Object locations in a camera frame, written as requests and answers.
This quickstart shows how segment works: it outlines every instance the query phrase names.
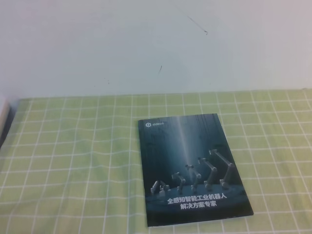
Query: industrial robot arm illustration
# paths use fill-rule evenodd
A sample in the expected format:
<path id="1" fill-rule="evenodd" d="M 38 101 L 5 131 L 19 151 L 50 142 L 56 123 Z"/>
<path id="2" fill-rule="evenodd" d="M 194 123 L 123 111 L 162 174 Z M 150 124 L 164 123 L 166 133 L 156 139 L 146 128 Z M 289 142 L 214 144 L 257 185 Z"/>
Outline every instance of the industrial robot arm illustration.
<path id="1" fill-rule="evenodd" d="M 214 165 L 212 165 L 207 158 L 203 157 L 199 157 L 198 158 L 198 163 L 201 164 L 201 163 L 205 163 L 208 165 L 208 167 L 210 167 L 211 169 L 211 172 L 210 172 L 210 175 L 208 177 L 207 180 L 204 181 L 204 184 L 205 184 L 205 188 L 210 191 L 212 189 L 212 182 L 214 181 L 214 178 L 217 174 L 217 171 L 218 169 L 216 167 L 214 167 Z"/>
<path id="2" fill-rule="evenodd" d="M 192 173 L 195 174 L 196 176 L 196 179 L 195 179 L 195 182 L 193 185 L 191 185 L 191 188 L 192 188 L 192 191 L 193 193 L 196 193 L 197 192 L 197 185 L 198 185 L 198 181 L 199 179 L 201 179 L 201 175 L 200 173 L 198 173 L 195 169 L 194 169 L 194 166 L 193 165 L 185 165 L 186 169 L 188 171 L 191 171 Z"/>
<path id="3" fill-rule="evenodd" d="M 167 191 L 170 191 L 170 187 L 168 184 L 165 184 L 163 181 L 161 180 L 156 180 L 154 185 L 151 187 L 151 193 L 152 195 L 154 195 L 158 185 L 159 186 L 159 196 L 165 196 Z"/>
<path id="4" fill-rule="evenodd" d="M 180 179 L 180 185 L 177 187 L 177 192 L 178 192 L 178 194 L 182 194 L 183 185 L 185 184 L 185 178 L 183 178 L 183 176 L 181 176 L 180 172 L 174 173 L 172 175 L 173 180 L 176 178 Z"/>
<path id="5" fill-rule="evenodd" d="M 229 188 L 229 180 L 231 178 L 232 172 L 235 169 L 235 165 L 231 162 L 229 162 L 224 156 L 222 156 L 222 154 L 220 154 L 217 150 L 210 150 L 209 151 L 210 155 L 216 155 L 218 156 L 220 159 L 222 159 L 227 165 L 228 165 L 228 169 L 226 171 L 226 174 L 224 176 L 223 179 L 220 180 L 220 184 L 224 189 L 228 189 Z"/>

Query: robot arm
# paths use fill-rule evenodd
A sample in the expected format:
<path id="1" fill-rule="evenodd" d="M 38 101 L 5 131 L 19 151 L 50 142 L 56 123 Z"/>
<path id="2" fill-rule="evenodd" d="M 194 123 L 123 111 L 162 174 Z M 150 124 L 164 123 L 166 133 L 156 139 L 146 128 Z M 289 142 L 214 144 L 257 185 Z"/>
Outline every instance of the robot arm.
<path id="1" fill-rule="evenodd" d="M 198 158 L 198 163 L 201 164 L 201 163 L 205 163 L 207 164 L 210 169 L 211 169 L 211 172 L 210 172 L 210 175 L 208 177 L 207 180 L 204 181 L 204 184 L 205 184 L 205 188 L 209 191 L 212 189 L 212 182 L 217 174 L 217 168 L 214 167 L 214 165 L 212 165 L 207 158 Z"/>
<path id="2" fill-rule="evenodd" d="M 221 158 L 227 165 L 228 165 L 228 169 L 226 171 L 226 174 L 224 176 L 223 179 L 220 180 L 220 184 L 224 189 L 228 189 L 229 188 L 229 180 L 231 178 L 232 172 L 235 169 L 235 165 L 231 162 L 229 162 L 224 156 L 222 156 L 222 154 L 220 154 L 217 150 L 210 150 L 209 151 L 210 155 L 216 155 L 219 158 Z"/>
<path id="3" fill-rule="evenodd" d="M 180 179 L 180 185 L 177 187 L 177 192 L 179 194 L 182 194 L 183 185 L 185 184 L 185 179 L 183 178 L 183 176 L 181 176 L 180 172 L 174 173 L 172 175 L 172 179 L 176 179 L 176 178 Z"/>
<path id="4" fill-rule="evenodd" d="M 152 195 L 154 195 L 154 193 L 155 193 L 155 191 L 156 191 L 158 185 L 159 185 L 159 182 L 158 182 L 158 180 L 156 180 L 155 183 L 154 183 L 154 185 L 151 187 L 151 193 L 152 193 Z"/>
<path id="5" fill-rule="evenodd" d="M 192 187 L 193 193 L 196 193 L 196 191 L 197 191 L 197 185 L 198 185 L 199 179 L 201 179 L 201 174 L 198 173 L 198 172 L 195 170 L 195 168 L 194 168 L 193 165 L 185 165 L 185 167 L 186 167 L 186 169 L 187 169 L 188 171 L 191 171 L 191 172 L 194 173 L 195 176 L 196 176 L 195 182 L 194 182 L 194 184 L 191 186 L 191 187 Z"/>

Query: white wall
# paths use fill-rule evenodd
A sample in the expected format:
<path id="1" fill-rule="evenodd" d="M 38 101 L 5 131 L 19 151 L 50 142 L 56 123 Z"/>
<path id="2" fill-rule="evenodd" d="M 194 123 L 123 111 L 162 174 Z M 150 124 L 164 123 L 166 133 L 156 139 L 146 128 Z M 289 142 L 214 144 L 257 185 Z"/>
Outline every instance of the white wall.
<path id="1" fill-rule="evenodd" d="M 311 0 L 2 1 L 0 92 L 312 87 L 311 9 Z"/>

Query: green checkered tablecloth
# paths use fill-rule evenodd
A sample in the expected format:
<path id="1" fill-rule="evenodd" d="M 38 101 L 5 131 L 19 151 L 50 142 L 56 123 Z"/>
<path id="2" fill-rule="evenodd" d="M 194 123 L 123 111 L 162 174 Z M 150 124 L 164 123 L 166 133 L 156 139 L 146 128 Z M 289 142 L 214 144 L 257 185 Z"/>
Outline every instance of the green checkered tablecloth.
<path id="1" fill-rule="evenodd" d="M 254 216 L 146 227 L 137 121 L 218 113 Z M 311 234 L 312 90 L 24 99 L 0 150 L 2 234 Z"/>

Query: white object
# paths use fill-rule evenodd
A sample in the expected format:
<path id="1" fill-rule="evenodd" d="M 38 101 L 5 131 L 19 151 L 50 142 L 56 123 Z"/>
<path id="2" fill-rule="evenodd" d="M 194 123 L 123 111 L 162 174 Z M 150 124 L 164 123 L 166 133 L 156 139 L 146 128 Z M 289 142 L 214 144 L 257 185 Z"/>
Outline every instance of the white object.
<path id="1" fill-rule="evenodd" d="M 9 103 L 2 95 L 0 95 L 0 136 L 3 131 L 6 118 L 8 117 L 9 110 L 10 110 Z"/>

